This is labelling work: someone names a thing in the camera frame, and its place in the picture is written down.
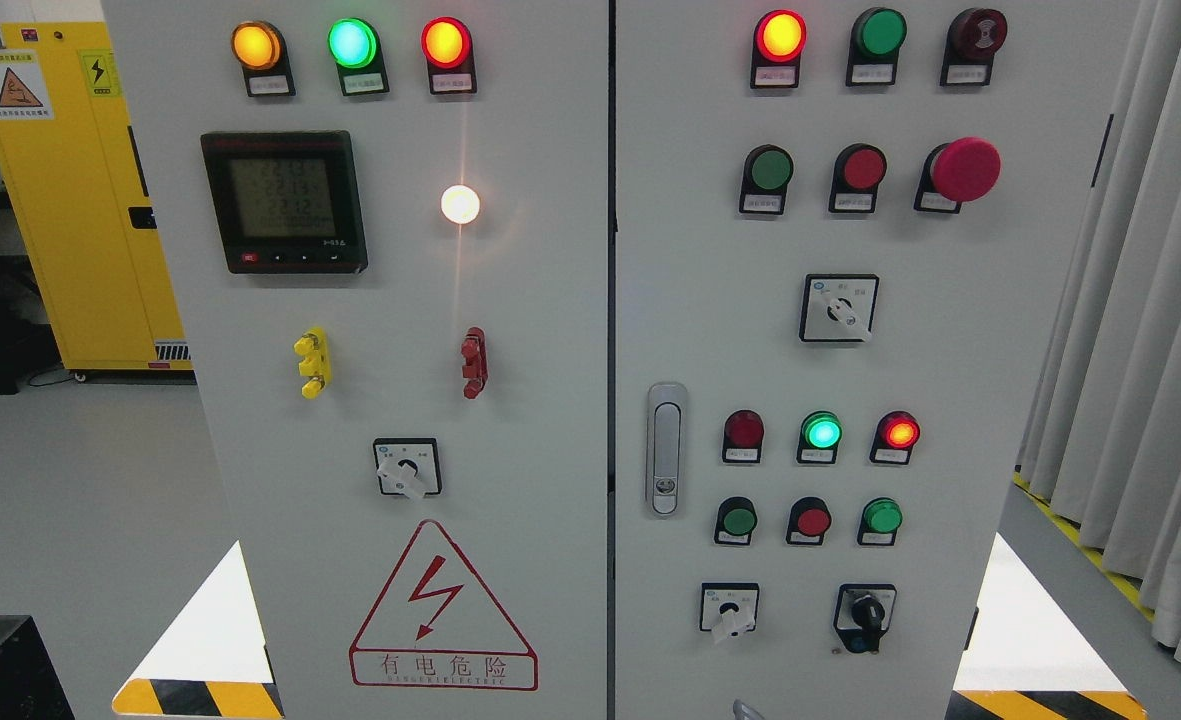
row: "yellow terminal connector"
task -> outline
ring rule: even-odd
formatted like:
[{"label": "yellow terminal connector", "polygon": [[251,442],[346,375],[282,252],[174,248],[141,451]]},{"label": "yellow terminal connector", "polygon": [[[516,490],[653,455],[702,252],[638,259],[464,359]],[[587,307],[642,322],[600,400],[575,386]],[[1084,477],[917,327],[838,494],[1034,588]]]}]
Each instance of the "yellow terminal connector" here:
[{"label": "yellow terminal connector", "polygon": [[309,328],[292,345],[293,352],[301,356],[296,364],[296,373],[308,378],[301,387],[301,397],[315,400],[333,382],[333,364],[328,354],[328,333],[322,328]]}]

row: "warning sticker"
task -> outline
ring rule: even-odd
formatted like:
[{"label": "warning sticker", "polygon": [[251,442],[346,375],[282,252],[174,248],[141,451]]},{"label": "warning sticker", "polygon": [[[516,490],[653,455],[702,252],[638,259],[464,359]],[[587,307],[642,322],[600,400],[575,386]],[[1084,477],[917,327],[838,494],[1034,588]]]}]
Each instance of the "warning sticker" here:
[{"label": "warning sticker", "polygon": [[0,50],[0,120],[51,120],[52,102],[33,50]]},{"label": "warning sticker", "polygon": [[535,690],[536,652],[448,531],[422,521],[350,648],[354,685]]},{"label": "warning sticker", "polygon": [[119,68],[115,66],[113,50],[79,50],[83,78],[89,81],[92,97],[119,97]]}]

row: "yellow cabinet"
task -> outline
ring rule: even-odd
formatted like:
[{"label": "yellow cabinet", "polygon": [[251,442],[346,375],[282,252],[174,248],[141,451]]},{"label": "yellow cabinet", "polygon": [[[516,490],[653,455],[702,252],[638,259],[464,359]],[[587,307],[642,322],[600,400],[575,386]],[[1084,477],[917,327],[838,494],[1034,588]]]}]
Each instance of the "yellow cabinet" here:
[{"label": "yellow cabinet", "polygon": [[66,369],[190,369],[104,22],[0,24],[0,169]]}]

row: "black box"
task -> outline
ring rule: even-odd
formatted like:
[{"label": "black box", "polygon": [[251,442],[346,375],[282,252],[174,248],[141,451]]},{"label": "black box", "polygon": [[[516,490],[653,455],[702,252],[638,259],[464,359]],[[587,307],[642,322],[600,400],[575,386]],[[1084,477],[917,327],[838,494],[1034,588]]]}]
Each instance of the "black box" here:
[{"label": "black box", "polygon": [[74,720],[28,615],[0,615],[0,720]]}]

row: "gray floor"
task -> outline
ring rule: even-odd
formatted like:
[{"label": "gray floor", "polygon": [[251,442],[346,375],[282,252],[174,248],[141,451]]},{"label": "gray floor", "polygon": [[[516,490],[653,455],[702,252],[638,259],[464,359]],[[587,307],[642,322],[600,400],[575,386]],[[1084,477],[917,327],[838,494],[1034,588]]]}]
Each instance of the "gray floor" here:
[{"label": "gray floor", "polygon": [[[0,397],[0,614],[40,628],[79,720],[110,698],[233,543],[194,387]],[[1003,537],[1151,712],[1181,720],[1181,666],[1014,491]]]}]

